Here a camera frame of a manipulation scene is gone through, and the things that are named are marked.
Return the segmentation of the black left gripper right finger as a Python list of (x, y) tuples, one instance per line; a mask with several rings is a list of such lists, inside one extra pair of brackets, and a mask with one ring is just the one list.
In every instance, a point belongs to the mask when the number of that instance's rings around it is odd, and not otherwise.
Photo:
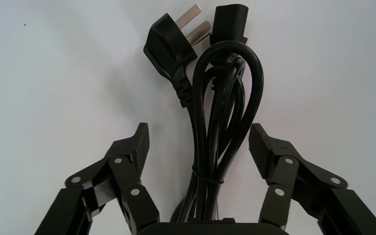
[(285, 229), (290, 202), (317, 219), (325, 235), (376, 235), (376, 217), (342, 177), (307, 160), (292, 143), (251, 126), (249, 151), (268, 185), (259, 222)]

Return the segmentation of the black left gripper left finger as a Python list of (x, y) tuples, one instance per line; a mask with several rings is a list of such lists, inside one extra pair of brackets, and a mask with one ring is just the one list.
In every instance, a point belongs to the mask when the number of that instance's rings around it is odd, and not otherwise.
[(114, 141), (105, 156), (65, 180), (37, 235), (87, 235), (93, 218), (117, 200), (131, 234), (160, 221), (159, 211), (141, 174), (149, 151), (149, 129), (141, 122), (135, 134)]

